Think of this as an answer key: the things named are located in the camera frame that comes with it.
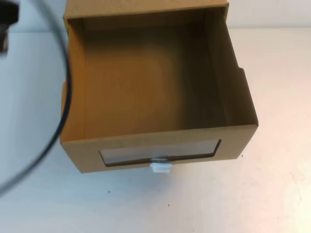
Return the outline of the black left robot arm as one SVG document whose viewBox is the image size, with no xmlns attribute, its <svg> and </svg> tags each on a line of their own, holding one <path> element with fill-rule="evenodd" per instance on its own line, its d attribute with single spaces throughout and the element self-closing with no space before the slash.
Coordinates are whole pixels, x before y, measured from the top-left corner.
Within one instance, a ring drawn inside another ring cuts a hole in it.
<svg viewBox="0 0 311 233">
<path fill-rule="evenodd" d="M 12 0 L 0 1 L 0 53 L 8 51 L 8 30 L 19 20 L 19 4 Z"/>
</svg>

